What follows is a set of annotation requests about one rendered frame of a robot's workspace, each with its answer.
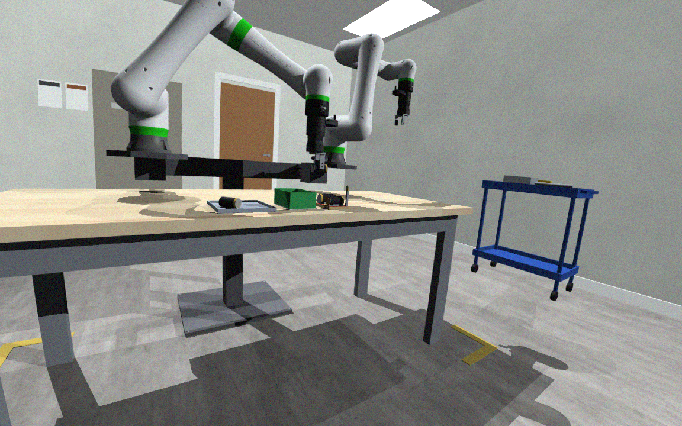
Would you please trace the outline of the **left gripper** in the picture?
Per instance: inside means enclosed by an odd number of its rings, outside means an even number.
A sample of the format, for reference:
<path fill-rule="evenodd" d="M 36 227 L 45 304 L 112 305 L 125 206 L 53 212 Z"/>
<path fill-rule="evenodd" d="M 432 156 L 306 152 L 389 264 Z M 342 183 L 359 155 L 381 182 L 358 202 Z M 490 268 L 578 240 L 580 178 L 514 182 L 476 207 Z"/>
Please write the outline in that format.
<path fill-rule="evenodd" d="M 405 125 L 405 116 L 410 114 L 410 101 L 413 92 L 413 82 L 403 80 L 398 82 L 398 89 L 392 91 L 393 95 L 398 96 L 398 110 L 395 114 L 394 125 L 398 126 L 398 118 L 401 118 L 401 125 Z"/>

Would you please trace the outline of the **tan battery holder board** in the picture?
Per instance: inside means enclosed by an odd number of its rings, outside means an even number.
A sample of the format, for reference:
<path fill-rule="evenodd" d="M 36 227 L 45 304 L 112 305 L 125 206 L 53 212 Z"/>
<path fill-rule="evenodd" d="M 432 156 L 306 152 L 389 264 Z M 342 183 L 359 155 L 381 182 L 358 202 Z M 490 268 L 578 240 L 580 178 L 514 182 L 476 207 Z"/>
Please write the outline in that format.
<path fill-rule="evenodd" d="M 325 208 L 329 210 L 333 209 L 349 209 L 350 206 L 348 206 L 348 199 L 349 199 L 349 185 L 346 186 L 346 199 L 345 199 L 345 205 L 339 205 L 339 204 L 333 204 L 330 205 L 330 200 L 328 197 L 325 197 L 326 201 L 324 203 L 320 203 L 320 195 L 316 199 L 316 206 L 319 206 L 320 208 Z"/>

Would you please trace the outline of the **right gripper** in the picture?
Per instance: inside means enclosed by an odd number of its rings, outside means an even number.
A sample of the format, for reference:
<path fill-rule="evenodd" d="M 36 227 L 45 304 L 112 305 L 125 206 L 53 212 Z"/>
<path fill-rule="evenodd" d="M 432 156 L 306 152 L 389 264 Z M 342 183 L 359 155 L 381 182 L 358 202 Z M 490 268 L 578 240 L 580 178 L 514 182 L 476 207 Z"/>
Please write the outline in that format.
<path fill-rule="evenodd" d="M 307 116 L 306 135 L 308 138 L 306 152 L 315 154 L 314 164 L 319 164 L 319 168 L 324 169 L 325 131 L 326 127 L 338 126 L 336 114 L 334 114 L 333 119 L 326 119 L 329 117 L 329 102 L 321 99 L 307 99 L 305 101 L 305 115 Z"/>

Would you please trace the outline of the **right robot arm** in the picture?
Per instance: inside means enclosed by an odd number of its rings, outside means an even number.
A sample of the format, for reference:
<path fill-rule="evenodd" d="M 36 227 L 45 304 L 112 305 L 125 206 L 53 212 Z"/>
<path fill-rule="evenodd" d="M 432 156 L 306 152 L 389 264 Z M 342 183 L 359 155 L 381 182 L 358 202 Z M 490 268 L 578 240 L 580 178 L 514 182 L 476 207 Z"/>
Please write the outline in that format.
<path fill-rule="evenodd" d="M 331 71 L 322 64 L 308 70 L 296 64 L 233 11 L 234 4 L 235 0 L 186 0 L 155 40 L 112 80 L 113 99 L 129 111 L 127 151 L 171 153 L 165 88 L 208 33 L 271 71 L 303 99 L 329 102 Z"/>

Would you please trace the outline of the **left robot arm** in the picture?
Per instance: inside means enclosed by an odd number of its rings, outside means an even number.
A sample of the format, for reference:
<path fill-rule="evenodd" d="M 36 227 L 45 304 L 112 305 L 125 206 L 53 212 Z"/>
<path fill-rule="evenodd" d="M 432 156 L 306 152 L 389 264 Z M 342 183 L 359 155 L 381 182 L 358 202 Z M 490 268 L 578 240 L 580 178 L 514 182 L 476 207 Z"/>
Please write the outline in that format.
<path fill-rule="evenodd" d="M 325 163 L 344 164 L 345 142 L 362 142 L 372 131 L 372 107 L 377 76 L 384 80 L 414 82 L 414 60 L 399 62 L 381 60 L 384 42 L 377 33 L 367 33 L 353 40 L 340 41 L 334 49 L 339 64 L 357 69 L 355 91 L 348 115 L 336 116 L 337 127 L 326 127 Z M 379 68 L 379 69 L 378 69 Z M 378 71 L 377 71 L 378 70 Z"/>

